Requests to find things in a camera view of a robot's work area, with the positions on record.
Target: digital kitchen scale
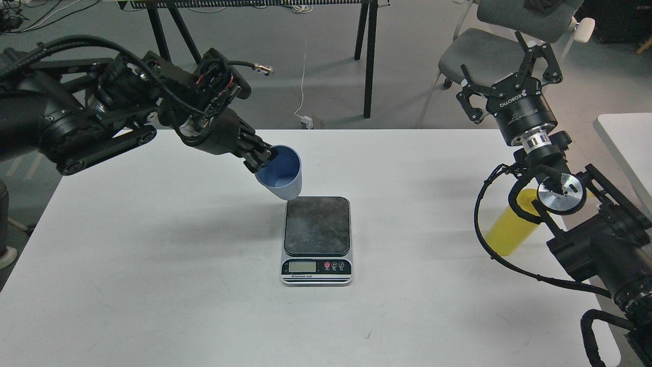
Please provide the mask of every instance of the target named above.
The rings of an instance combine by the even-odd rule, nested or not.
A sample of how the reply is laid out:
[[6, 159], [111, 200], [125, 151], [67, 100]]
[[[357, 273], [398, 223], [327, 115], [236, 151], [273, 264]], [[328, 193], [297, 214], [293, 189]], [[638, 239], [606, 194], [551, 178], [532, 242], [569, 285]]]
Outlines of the digital kitchen scale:
[[351, 212], [343, 197], [297, 197], [286, 207], [281, 280], [287, 285], [351, 281]]

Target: table surface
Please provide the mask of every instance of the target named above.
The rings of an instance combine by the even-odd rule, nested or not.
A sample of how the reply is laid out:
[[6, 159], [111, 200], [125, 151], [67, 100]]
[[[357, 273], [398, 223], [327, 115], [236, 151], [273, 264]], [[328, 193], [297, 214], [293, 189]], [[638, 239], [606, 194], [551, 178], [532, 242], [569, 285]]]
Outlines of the table surface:
[[[353, 281], [280, 281], [285, 202], [171, 131], [63, 178], [0, 293], [3, 366], [585, 366], [594, 295], [491, 261], [482, 181], [498, 130], [259, 131], [304, 196], [351, 202]], [[513, 179], [487, 192], [481, 225]], [[509, 259], [567, 279], [539, 228]], [[594, 326], [608, 365], [619, 352]]]
[[600, 115], [595, 129], [649, 215], [652, 213], [652, 113]]

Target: connector plug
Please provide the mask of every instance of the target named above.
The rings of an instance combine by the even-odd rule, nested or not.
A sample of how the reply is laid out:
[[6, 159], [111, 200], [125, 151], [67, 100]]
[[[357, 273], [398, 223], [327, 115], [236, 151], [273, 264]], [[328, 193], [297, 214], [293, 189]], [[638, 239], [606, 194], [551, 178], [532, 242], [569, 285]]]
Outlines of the connector plug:
[[274, 68], [271, 66], [254, 64], [254, 71], [258, 71], [259, 73], [265, 76], [274, 75]]
[[314, 125], [312, 124], [312, 118], [308, 116], [299, 116], [299, 120], [301, 121], [301, 126], [303, 126], [304, 129], [306, 130], [312, 130], [314, 129]]

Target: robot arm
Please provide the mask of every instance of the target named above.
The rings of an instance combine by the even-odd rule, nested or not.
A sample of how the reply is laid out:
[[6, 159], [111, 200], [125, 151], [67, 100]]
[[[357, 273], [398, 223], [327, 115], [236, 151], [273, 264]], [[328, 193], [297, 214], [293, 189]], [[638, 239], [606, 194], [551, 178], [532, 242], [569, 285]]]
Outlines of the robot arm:
[[[41, 61], [57, 52], [100, 46], [115, 59]], [[63, 175], [77, 173], [151, 141], [158, 118], [188, 146], [232, 153], [256, 172], [273, 159], [270, 145], [233, 110], [251, 88], [233, 64], [264, 74], [272, 69], [231, 62], [210, 49], [193, 73], [153, 52], [140, 59], [97, 37], [71, 36], [32, 52], [0, 54], [0, 161], [38, 150]], [[67, 74], [84, 76], [62, 82]], [[83, 103], [73, 94], [84, 92]], [[118, 135], [123, 129], [130, 131]]]
[[[543, 57], [548, 62], [543, 78], [548, 83], [559, 83], [559, 65], [549, 44], [528, 47], [518, 32], [516, 36], [525, 53], [519, 71], [491, 87], [474, 83], [462, 65], [466, 84], [457, 98], [469, 119], [480, 123], [484, 114], [481, 108], [471, 106], [469, 98], [486, 97], [486, 110], [496, 118], [507, 145], [522, 147], [514, 153], [515, 164], [499, 166], [482, 187], [475, 209], [478, 238], [493, 259], [512, 270], [553, 285], [612, 298], [627, 319], [597, 310], [582, 317], [584, 345], [592, 366], [604, 366], [591, 330], [594, 319], [627, 329], [626, 337], [640, 360], [652, 366], [652, 259], [642, 249], [650, 243], [646, 230], [652, 228], [652, 222], [592, 165], [586, 166], [585, 172], [570, 173], [565, 151], [572, 140], [564, 131], [549, 135], [557, 120], [542, 94], [541, 81], [532, 77], [536, 60]], [[479, 204], [486, 188], [503, 172], [517, 178], [508, 196], [510, 207], [525, 220], [546, 223], [554, 235], [547, 242], [548, 248], [574, 281], [545, 278], [519, 269], [501, 258], [482, 237], [477, 224]], [[537, 199], [532, 202], [538, 216], [521, 209], [516, 201], [533, 179], [539, 183]], [[549, 213], [577, 212], [585, 203], [587, 191], [600, 201], [598, 213], [562, 231]], [[606, 290], [581, 283], [596, 275]]]

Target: chair backrest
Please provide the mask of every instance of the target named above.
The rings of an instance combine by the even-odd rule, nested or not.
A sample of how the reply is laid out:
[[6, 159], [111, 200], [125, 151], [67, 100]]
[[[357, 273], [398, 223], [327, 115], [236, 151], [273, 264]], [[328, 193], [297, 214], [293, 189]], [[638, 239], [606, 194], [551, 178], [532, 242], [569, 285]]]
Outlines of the chair backrest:
[[481, 0], [478, 19], [521, 31], [544, 42], [557, 42], [583, 0], [564, 0], [553, 12], [542, 14], [525, 8], [526, 0]]

